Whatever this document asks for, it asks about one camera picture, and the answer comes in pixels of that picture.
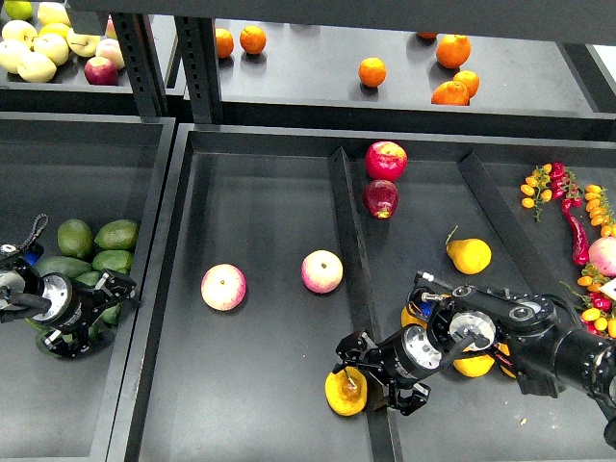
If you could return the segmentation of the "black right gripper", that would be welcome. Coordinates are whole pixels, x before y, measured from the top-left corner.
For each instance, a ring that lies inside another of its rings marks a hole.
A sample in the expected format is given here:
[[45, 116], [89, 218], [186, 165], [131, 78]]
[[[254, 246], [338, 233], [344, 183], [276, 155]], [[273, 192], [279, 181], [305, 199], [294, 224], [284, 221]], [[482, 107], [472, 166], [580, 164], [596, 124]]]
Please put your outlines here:
[[335, 351], [340, 362], [333, 373], [346, 367], [372, 372], [387, 388], [372, 410], [393, 409], [401, 415], [411, 415], [427, 404], [431, 389], [419, 382], [436, 373], [444, 359], [418, 324], [406, 325], [378, 345], [366, 329], [357, 330], [344, 337]]

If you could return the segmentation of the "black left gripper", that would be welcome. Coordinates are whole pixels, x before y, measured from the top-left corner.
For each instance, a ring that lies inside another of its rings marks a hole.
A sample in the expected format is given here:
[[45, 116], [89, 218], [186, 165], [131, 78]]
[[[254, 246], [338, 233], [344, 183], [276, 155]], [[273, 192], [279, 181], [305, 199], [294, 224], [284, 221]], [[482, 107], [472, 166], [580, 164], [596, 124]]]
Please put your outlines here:
[[77, 334], [89, 334], [103, 312], [133, 298], [137, 283], [121, 272], [104, 269], [97, 283], [88, 287], [61, 273], [42, 277], [42, 297], [51, 302], [46, 313], [31, 322], [48, 331], [37, 335], [37, 347], [61, 359], [76, 359], [90, 351], [90, 341]]

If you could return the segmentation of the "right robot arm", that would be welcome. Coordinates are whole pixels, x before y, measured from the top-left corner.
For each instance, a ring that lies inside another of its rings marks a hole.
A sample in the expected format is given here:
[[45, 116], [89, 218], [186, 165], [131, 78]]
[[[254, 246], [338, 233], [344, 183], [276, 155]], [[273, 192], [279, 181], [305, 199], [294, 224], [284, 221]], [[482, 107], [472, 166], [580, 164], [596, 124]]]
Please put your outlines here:
[[419, 271], [406, 309], [420, 314], [423, 303], [430, 314], [380, 343], [366, 330], [343, 338], [333, 372], [368, 373], [387, 389], [381, 406], [408, 416], [427, 403], [424, 379], [458, 359], [487, 354], [514, 375], [524, 395], [582, 391], [607, 419], [606, 443], [615, 444], [615, 343], [590, 333], [561, 299], [453, 287]]

